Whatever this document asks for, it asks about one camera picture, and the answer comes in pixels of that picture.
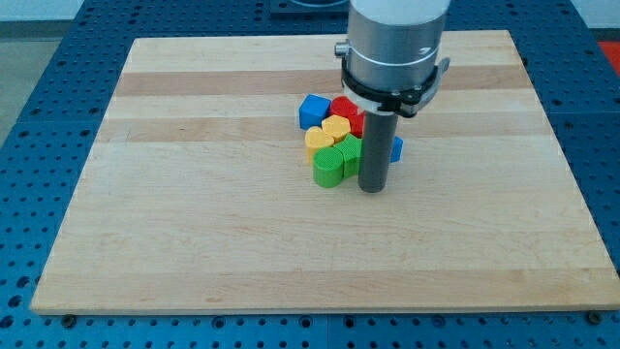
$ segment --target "blue block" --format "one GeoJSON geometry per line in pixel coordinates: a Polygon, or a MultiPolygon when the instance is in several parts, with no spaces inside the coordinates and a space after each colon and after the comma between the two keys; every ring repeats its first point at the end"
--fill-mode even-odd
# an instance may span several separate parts
{"type": "Polygon", "coordinates": [[[307,130],[312,126],[321,126],[330,104],[331,101],[325,97],[308,95],[299,107],[299,127],[307,130]]]}
{"type": "Polygon", "coordinates": [[[391,155],[389,156],[389,162],[400,161],[400,154],[403,151],[403,140],[400,137],[394,137],[394,144],[391,147],[391,155]]]}

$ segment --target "wooden cutting board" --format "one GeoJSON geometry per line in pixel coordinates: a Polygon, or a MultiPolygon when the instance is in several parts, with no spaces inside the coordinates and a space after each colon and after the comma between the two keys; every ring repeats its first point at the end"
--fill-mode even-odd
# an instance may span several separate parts
{"type": "Polygon", "coordinates": [[[138,39],[32,308],[41,314],[620,307],[620,281],[506,31],[400,119],[368,195],[317,186],[296,109],[342,36],[138,39]]]}

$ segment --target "perforated metal table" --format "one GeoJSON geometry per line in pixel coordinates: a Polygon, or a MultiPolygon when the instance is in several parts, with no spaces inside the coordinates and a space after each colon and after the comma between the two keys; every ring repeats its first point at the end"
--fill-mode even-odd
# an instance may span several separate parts
{"type": "MultiPolygon", "coordinates": [[[[28,310],[136,37],[343,33],[265,1],[86,0],[0,151],[0,348],[620,347],[620,312],[59,317],[28,310]]],[[[454,0],[448,30],[509,29],[620,267],[620,79],[569,0],[454,0]]]]}

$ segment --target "yellow block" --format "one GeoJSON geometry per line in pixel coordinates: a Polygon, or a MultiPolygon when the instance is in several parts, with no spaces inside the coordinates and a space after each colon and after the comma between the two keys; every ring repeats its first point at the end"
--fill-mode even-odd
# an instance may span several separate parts
{"type": "Polygon", "coordinates": [[[332,146],[333,137],[323,132],[321,127],[312,126],[306,131],[306,151],[308,153],[308,163],[312,165],[314,154],[317,150],[332,146]]]}
{"type": "Polygon", "coordinates": [[[351,132],[349,119],[339,115],[332,115],[324,119],[321,124],[323,125],[323,132],[332,136],[336,143],[344,140],[347,134],[351,132]]]}

